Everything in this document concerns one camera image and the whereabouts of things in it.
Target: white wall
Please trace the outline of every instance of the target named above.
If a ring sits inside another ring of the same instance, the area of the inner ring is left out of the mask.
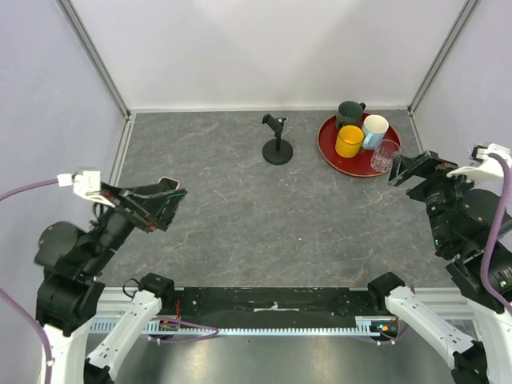
[[[426,150],[467,165],[474,144],[512,149],[511,15],[510,0],[482,1],[468,21],[414,116]],[[500,194],[502,182],[478,188]]]
[[[463,0],[74,0],[132,109],[405,106]]]
[[[0,192],[80,166],[108,177],[122,116],[54,0],[0,2]],[[47,186],[0,202],[0,286],[35,313],[41,232],[67,220],[84,228],[90,204]],[[0,382],[32,383],[35,332],[0,301]]]

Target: yellow mug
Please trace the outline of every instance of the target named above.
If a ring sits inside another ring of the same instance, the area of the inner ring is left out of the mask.
[[[357,126],[344,126],[336,137],[336,153],[342,158],[352,158],[359,152],[365,134]]]

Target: clear glass cup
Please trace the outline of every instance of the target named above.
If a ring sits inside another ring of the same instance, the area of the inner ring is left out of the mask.
[[[382,140],[371,155],[371,167],[377,172],[387,172],[393,166],[393,154],[400,152],[400,146],[392,140]]]

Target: mug handle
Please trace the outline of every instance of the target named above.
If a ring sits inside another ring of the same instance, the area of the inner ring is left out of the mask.
[[[371,132],[368,132],[368,134],[366,135],[364,141],[362,142],[363,148],[368,145],[368,143],[370,142],[372,136],[373,136],[373,134]]]

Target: round black base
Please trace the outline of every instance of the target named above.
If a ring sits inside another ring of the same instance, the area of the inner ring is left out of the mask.
[[[274,138],[263,146],[263,158],[275,166],[288,163],[294,155],[294,148],[288,141],[281,139],[281,149],[275,150],[275,142]]]

